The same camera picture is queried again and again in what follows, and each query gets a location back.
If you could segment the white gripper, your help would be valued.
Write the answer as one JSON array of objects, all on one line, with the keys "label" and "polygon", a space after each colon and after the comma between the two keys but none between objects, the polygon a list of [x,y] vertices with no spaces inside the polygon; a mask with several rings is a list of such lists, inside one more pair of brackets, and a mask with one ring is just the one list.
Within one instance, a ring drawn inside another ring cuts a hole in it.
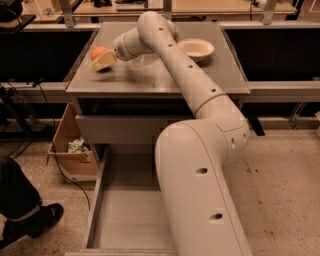
[{"label": "white gripper", "polygon": [[122,33],[114,40],[113,48],[115,52],[107,49],[106,52],[94,61],[91,60],[91,66],[95,71],[100,71],[113,65],[117,62],[117,57],[123,61],[129,61],[137,57],[139,53],[138,32],[136,30],[129,30]]}]

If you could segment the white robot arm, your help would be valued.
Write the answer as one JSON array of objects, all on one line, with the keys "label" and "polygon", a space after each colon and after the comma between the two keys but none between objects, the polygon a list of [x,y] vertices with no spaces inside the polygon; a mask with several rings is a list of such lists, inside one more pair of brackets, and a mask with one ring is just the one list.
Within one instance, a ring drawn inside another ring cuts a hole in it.
[{"label": "white robot arm", "polygon": [[155,146],[157,177],[179,256],[253,256],[223,175],[248,143],[249,126],[228,95],[177,45],[176,25],[147,11],[114,41],[123,61],[153,51],[194,118],[173,123]]}]

